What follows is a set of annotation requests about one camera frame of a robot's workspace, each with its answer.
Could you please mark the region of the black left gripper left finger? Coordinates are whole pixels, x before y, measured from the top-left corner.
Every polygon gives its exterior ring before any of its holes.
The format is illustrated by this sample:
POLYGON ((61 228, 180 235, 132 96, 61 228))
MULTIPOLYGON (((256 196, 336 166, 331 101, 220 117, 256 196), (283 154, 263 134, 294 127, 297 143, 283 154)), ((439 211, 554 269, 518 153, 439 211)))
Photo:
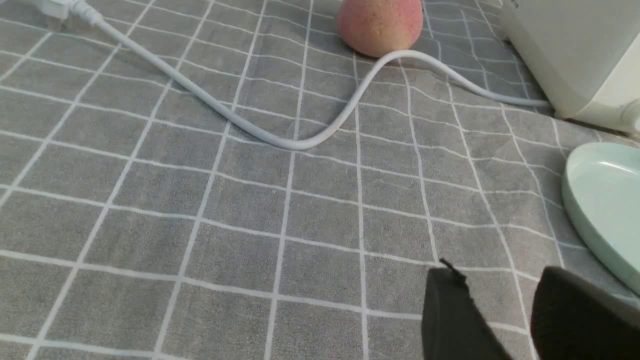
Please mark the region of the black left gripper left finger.
POLYGON ((470 293, 467 277, 448 260, 427 272, 422 311, 425 360, 510 360, 470 293))

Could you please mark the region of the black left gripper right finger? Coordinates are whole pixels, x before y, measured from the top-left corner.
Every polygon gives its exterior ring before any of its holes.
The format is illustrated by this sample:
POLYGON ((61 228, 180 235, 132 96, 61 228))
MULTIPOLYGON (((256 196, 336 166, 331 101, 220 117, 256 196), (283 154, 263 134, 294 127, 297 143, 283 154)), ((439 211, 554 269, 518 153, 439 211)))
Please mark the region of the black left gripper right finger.
POLYGON ((530 332, 541 360, 640 357, 639 310, 557 266, 542 271, 530 332))

